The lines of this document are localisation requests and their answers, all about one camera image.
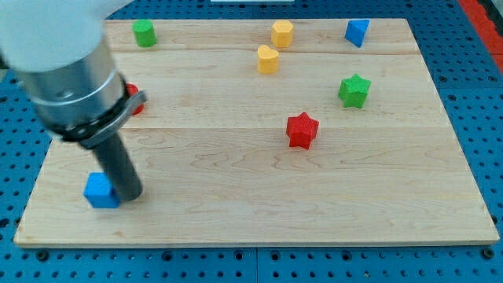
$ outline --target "blue pegboard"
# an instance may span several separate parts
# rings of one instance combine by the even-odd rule
[[[210,6],[137,0],[111,19],[404,17],[498,231],[503,223],[503,78],[455,1],[296,0]],[[12,242],[50,137],[9,72],[0,83],[0,281],[503,281],[503,248],[23,250]]]

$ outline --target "black metal cylinder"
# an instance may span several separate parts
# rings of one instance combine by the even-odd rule
[[[134,200],[141,195],[140,178],[118,133],[98,144],[93,153],[121,201]]]

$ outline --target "red block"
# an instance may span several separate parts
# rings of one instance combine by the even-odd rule
[[[126,87],[127,87],[127,93],[129,94],[129,96],[133,96],[138,92],[138,88],[132,83],[126,83]],[[133,116],[135,116],[136,114],[141,112],[143,110],[143,107],[144,107],[143,105],[138,106],[138,108],[136,108],[134,110]]]
[[[297,117],[289,117],[286,125],[286,134],[290,137],[290,147],[300,146],[309,149],[311,142],[316,138],[320,123],[311,119],[303,112]]]

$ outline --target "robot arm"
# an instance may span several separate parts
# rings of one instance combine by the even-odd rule
[[[117,130],[143,102],[130,97],[103,32],[103,18],[130,0],[0,0],[0,50],[42,123],[93,150],[122,201],[141,195]]]

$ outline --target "wooden board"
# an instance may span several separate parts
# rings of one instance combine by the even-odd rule
[[[20,222],[25,248],[404,246],[499,239],[405,20],[372,20],[361,49],[347,20],[294,20],[274,75],[256,71],[272,20],[158,20],[136,47],[109,21],[119,70],[145,88],[120,131],[145,192],[114,210],[82,196],[99,171],[54,141]],[[341,79],[371,79],[363,109]],[[311,149],[289,148],[286,119],[320,121]]]

